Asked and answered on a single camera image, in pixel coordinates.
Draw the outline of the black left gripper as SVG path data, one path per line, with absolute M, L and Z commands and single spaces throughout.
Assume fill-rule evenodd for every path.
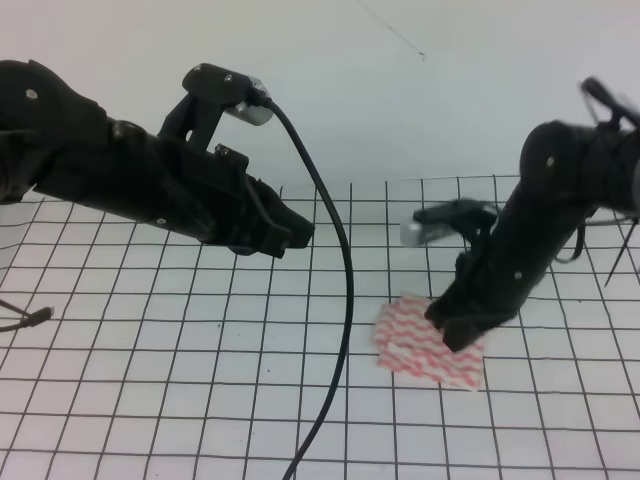
M 248 160 L 208 146 L 226 110 L 262 98 L 252 80 L 213 65 L 192 69 L 161 131 L 110 118 L 34 62 L 1 64 L 1 201 L 29 191 L 245 254 L 280 251 L 273 192 Z

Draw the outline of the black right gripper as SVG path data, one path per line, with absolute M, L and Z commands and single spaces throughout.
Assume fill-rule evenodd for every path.
M 458 257 L 453 283 L 425 312 L 450 351 L 513 318 L 592 210 L 579 181 L 595 141 L 593 127 L 541 124 L 525 140 L 519 181 L 498 212 L 463 199 L 413 213 L 412 221 L 446 224 L 471 244 Z

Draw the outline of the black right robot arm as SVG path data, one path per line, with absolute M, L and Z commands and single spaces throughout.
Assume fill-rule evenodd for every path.
M 639 217 L 639 112 L 594 77 L 580 90 L 610 118 L 592 127 L 552 121 L 534 128 L 503 207 L 463 198 L 412 216 L 409 244 L 459 234 L 470 245 L 456 260 L 452 284 L 425 312 L 453 352 L 514 318 L 566 242 L 584 238 L 597 210 Z

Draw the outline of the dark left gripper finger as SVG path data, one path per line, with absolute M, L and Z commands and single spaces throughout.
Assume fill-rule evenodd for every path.
M 315 227 L 287 207 L 278 195 L 249 195 L 248 213 L 243 219 L 234 252 L 241 256 L 256 253 L 282 258 L 287 249 L 304 249 Z

